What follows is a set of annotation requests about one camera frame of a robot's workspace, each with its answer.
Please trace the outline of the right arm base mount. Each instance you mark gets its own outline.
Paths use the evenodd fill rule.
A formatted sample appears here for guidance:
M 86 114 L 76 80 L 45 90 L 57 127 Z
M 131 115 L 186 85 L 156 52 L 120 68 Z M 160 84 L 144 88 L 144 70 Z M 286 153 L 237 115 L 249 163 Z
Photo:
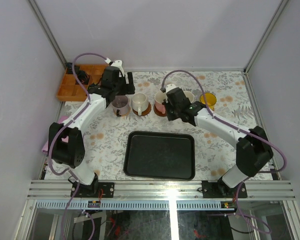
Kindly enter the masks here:
M 242 188 L 245 186 L 239 186 L 241 182 L 249 179 L 248 176 L 234 176 L 234 175 L 223 175 L 218 180 L 202 180 L 201 188 L 202 194 L 205 199 L 225 199 L 234 198 L 237 196 L 237 190 L 239 189 L 239 195 L 243 198 L 247 198 L 245 191 Z

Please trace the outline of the yellow mug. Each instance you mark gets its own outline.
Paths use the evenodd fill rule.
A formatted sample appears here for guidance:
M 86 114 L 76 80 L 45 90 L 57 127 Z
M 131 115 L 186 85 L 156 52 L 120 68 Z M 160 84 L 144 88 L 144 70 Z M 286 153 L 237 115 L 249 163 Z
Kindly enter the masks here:
M 215 111 L 215 105 L 217 103 L 217 98 L 214 94 L 206 92 L 205 94 L 202 94 L 199 98 L 200 102 L 203 104 L 207 104 L 208 107 Z

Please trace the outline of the woven rattan coaster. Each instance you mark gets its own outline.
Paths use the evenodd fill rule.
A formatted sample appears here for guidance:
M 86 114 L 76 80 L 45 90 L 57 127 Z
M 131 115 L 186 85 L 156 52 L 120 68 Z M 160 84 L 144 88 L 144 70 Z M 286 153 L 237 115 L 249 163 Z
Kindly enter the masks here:
M 113 110 L 116 117 L 125 117 L 125 116 L 129 115 L 130 111 L 131 111 L 130 108 L 127 110 L 126 113 L 122 113 L 120 109 L 114 109 Z

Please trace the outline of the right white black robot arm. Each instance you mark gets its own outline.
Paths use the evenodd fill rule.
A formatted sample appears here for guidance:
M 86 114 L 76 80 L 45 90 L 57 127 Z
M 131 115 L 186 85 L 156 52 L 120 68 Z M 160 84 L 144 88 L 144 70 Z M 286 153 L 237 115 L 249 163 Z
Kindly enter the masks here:
M 205 129 L 236 150 L 235 165 L 218 180 L 217 189 L 223 197 L 234 194 L 240 182 L 254 177 L 274 156 L 272 148 L 265 143 L 268 138 L 263 128 L 247 128 L 228 123 L 200 101 L 191 103 L 184 91 L 174 84 L 167 85 L 163 105 L 169 121 L 181 119 Z

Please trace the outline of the blue mug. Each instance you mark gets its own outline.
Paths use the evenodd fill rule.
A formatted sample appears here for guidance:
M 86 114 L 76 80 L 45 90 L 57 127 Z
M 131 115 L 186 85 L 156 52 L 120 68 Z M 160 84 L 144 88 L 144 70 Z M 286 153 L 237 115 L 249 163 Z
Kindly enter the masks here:
M 189 101 L 190 101 L 191 103 L 194 102 L 195 96 L 194 96 L 194 94 L 193 94 L 192 92 L 190 92 L 190 91 L 184 91 L 184 94 L 185 94 L 185 96 L 189 99 Z

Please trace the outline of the purple mug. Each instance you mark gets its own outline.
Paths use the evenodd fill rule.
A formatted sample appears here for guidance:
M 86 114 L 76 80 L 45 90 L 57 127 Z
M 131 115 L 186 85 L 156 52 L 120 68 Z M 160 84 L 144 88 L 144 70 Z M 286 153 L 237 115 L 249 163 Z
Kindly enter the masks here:
M 125 114 L 130 108 L 129 99 L 125 95 L 117 95 L 115 99 L 111 102 L 113 110 L 121 110 Z

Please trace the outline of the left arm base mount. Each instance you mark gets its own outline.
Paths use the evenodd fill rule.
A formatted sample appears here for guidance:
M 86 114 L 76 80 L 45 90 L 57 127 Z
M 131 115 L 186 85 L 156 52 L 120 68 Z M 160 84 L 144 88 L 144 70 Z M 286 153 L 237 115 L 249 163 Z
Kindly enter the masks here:
M 71 196 L 75 198 L 98 198 L 107 199 L 113 198 L 115 192 L 114 182 L 100 182 L 98 175 L 94 174 L 94 179 L 91 185 L 80 184 L 78 191 L 75 193 L 77 183 L 73 177 L 68 178 L 68 182 L 72 184 Z

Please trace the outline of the cream white mug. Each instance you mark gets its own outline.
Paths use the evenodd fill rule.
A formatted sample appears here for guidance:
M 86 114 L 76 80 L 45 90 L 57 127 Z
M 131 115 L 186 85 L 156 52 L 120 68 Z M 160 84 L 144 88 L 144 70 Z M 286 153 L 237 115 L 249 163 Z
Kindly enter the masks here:
M 148 97 L 144 93 L 135 93 L 131 99 L 131 107 L 138 116 L 141 116 L 143 112 L 148 109 L 149 101 Z

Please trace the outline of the pink mug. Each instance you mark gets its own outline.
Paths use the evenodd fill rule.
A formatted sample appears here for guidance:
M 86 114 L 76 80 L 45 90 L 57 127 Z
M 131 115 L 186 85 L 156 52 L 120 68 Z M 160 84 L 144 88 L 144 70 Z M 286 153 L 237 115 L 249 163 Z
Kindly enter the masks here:
M 157 92 L 154 96 L 155 108 L 163 115 L 166 114 L 166 108 L 163 104 L 165 99 L 166 99 L 166 94 L 161 91 Z

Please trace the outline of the dark wooden coaster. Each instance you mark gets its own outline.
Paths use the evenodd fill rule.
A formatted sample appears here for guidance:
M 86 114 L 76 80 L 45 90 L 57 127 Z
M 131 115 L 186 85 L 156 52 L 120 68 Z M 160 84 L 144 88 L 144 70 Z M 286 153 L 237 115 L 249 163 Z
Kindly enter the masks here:
M 137 116 L 140 117 L 140 116 L 146 116 L 146 115 L 148 115 L 148 114 L 151 112 L 151 109 L 152 109 L 152 105 L 149 103 L 147 109 L 146 109 L 145 111 L 143 111 L 143 112 L 141 113 L 141 115 L 138 115 L 138 112 L 135 111 L 134 109 L 133 109 L 132 111 L 133 111 L 133 113 L 134 113 L 135 115 L 137 115 Z
M 160 112 L 159 110 L 157 110 L 157 108 L 156 108 L 155 105 L 153 106 L 153 111 L 154 111 L 154 113 L 155 113 L 157 116 L 160 116 L 160 117 L 166 117 L 166 116 L 167 116 L 166 113 L 162 113 L 162 112 Z

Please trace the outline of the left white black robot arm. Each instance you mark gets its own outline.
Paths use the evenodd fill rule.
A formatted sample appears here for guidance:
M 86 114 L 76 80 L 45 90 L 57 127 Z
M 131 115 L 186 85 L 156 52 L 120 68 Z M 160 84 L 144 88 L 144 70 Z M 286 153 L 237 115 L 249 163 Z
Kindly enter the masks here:
M 83 135 L 96 115 L 102 113 L 117 96 L 135 93 L 133 74 L 123 74 L 116 66 L 107 66 L 100 83 L 91 84 L 86 90 L 83 104 L 62 123 L 54 122 L 48 133 L 48 165 L 55 175 L 69 171 L 88 197 L 95 197 L 100 190 L 94 182 L 96 174 L 86 164 Z

